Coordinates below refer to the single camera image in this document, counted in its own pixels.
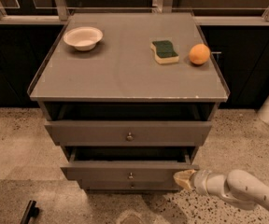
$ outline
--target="concrete floor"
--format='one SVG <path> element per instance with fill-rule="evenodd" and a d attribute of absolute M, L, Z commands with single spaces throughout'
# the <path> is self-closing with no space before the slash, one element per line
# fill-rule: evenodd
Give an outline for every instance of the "concrete floor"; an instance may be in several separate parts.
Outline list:
<path fill-rule="evenodd" d="M 41 210 L 30 223 L 269 223 L 261 207 L 244 211 L 184 190 L 87 194 L 65 179 L 66 159 L 43 124 L 39 109 L 0 108 L 0 223 L 20 223 L 30 199 Z M 254 110 L 219 110 L 194 163 L 224 174 L 243 169 L 269 186 L 269 124 Z"/>

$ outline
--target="green sponge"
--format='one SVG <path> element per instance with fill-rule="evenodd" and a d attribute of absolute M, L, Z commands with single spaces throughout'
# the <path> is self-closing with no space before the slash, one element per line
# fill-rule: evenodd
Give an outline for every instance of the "green sponge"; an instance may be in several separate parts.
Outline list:
<path fill-rule="evenodd" d="M 179 56 L 175 53 L 172 42 L 168 40 L 153 41 L 151 49 L 154 51 L 157 63 L 177 63 L 179 61 Z"/>

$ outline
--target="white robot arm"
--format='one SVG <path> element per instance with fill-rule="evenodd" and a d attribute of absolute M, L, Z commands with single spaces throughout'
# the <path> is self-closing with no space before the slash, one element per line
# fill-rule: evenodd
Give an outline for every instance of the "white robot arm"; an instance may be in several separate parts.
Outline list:
<path fill-rule="evenodd" d="M 186 170 L 175 173 L 174 179 L 186 190 L 217 196 L 237 208 L 253 210 L 258 204 L 269 211 L 269 187 L 243 170 L 232 170 L 228 175 Z"/>

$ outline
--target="black cabinet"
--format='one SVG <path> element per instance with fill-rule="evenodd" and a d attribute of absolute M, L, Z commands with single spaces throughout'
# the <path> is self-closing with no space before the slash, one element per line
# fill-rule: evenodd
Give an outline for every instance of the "black cabinet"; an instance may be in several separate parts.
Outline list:
<path fill-rule="evenodd" d="M 204 26 L 231 91 L 225 108 L 260 108 L 269 95 L 269 27 Z"/>
<path fill-rule="evenodd" d="M 27 95 L 62 26 L 0 25 L 0 106 L 35 106 Z"/>

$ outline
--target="white bowl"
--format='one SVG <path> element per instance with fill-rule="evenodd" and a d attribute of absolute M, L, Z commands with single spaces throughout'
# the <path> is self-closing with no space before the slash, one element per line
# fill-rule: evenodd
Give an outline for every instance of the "white bowl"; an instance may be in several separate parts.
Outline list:
<path fill-rule="evenodd" d="M 64 42 L 80 51 L 93 49 L 103 38 L 103 33 L 94 27 L 78 27 L 64 35 Z"/>

